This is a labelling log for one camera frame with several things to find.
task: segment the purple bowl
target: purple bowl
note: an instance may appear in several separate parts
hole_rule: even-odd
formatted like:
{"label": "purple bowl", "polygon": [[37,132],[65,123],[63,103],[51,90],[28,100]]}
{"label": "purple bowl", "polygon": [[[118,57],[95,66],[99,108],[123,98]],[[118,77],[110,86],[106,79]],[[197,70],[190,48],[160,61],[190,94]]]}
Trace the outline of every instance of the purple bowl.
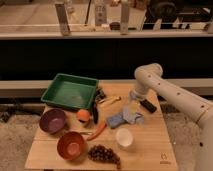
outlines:
{"label": "purple bowl", "polygon": [[50,134],[60,131],[66,124],[66,114],[61,109],[50,109],[40,119],[39,126]]}

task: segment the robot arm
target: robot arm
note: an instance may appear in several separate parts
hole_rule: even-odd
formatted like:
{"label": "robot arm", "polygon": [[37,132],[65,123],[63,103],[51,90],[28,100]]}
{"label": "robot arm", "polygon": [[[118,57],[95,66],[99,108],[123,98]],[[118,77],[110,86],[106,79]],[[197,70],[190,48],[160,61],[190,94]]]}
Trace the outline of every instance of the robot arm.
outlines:
{"label": "robot arm", "polygon": [[163,80],[161,75],[159,64],[138,67],[135,70],[136,95],[145,96],[151,88],[197,123],[202,128],[202,135],[195,170],[212,171],[213,103]]}

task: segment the terracotta bowl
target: terracotta bowl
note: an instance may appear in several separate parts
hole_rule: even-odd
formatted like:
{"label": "terracotta bowl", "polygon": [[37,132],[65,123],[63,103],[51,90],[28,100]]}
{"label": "terracotta bowl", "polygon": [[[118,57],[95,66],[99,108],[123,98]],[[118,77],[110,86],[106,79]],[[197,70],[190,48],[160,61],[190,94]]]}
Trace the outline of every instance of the terracotta bowl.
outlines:
{"label": "terracotta bowl", "polygon": [[60,131],[66,124],[66,114],[61,109],[50,109],[45,112],[39,122],[40,128],[50,134]]}
{"label": "terracotta bowl", "polygon": [[78,132],[68,132],[63,135],[57,145],[58,154],[65,160],[74,160],[85,149],[85,140]]}

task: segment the white cup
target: white cup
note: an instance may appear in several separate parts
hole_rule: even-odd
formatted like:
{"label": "white cup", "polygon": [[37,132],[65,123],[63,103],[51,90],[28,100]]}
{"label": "white cup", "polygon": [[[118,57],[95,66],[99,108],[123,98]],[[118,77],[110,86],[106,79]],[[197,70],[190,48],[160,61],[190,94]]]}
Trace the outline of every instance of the white cup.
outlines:
{"label": "white cup", "polygon": [[132,133],[126,128],[120,128],[115,135],[116,141],[122,149],[128,149],[133,143]]}

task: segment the black cable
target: black cable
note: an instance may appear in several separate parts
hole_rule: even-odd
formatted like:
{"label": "black cable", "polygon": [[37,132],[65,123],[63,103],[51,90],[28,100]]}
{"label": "black cable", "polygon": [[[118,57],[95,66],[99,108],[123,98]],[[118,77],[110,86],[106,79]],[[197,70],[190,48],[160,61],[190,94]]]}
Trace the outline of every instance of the black cable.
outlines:
{"label": "black cable", "polygon": [[85,25],[87,25],[87,23],[88,23],[91,2],[92,2],[92,0],[89,0],[89,4],[88,4],[88,7],[87,7],[87,15],[86,15],[86,19],[85,19],[85,22],[84,22]]}

